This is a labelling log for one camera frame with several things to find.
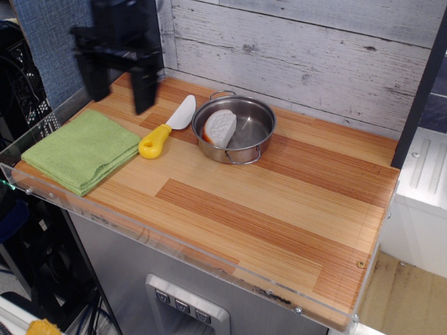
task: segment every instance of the wood grain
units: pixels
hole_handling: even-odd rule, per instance
[[[187,95],[200,106],[212,92],[167,78],[157,104],[136,116],[123,75],[109,97],[84,110],[143,137]],[[305,306],[341,329],[366,272],[357,262],[370,261],[397,181],[396,142],[273,109],[277,129],[259,162],[220,164],[200,151],[190,127],[173,131],[157,159],[136,156],[84,196],[85,211],[194,266],[224,271],[257,292],[274,290],[273,302]],[[54,184],[24,162],[16,168]],[[82,211],[82,199],[71,203]]]

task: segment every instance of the black equipment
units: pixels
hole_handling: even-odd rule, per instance
[[[51,113],[41,76],[18,24],[0,21],[0,151]],[[55,117],[38,125],[41,137],[59,127]]]
[[[141,0],[91,0],[94,27],[73,27],[75,57],[89,95],[109,93],[108,69],[130,72],[135,112],[155,104],[161,48],[151,41],[149,11]]]

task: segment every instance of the control buttons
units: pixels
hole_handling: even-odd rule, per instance
[[[156,297],[159,298],[159,300],[161,300],[165,304],[170,303],[169,296],[165,292],[158,291],[157,289],[155,289],[155,294],[156,294]]]
[[[211,323],[211,317],[208,314],[199,311],[198,309],[196,309],[196,319],[207,324]]]
[[[179,310],[182,311],[183,313],[189,314],[190,310],[189,310],[189,306],[186,305],[184,302],[180,301],[180,300],[175,300],[175,307]]]

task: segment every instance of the metal pot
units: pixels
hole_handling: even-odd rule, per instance
[[[233,96],[213,99],[215,94],[228,92]],[[202,139],[203,126],[210,115],[218,110],[231,110],[237,117],[237,126],[228,146],[223,149]],[[255,98],[238,96],[232,91],[218,91],[210,96],[193,115],[191,126],[198,138],[198,146],[209,158],[220,163],[250,164],[259,161],[267,150],[277,117],[273,110]]]

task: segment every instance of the green towel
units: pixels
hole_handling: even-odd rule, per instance
[[[22,154],[22,159],[83,196],[138,152],[140,138],[101,113],[87,110]]]

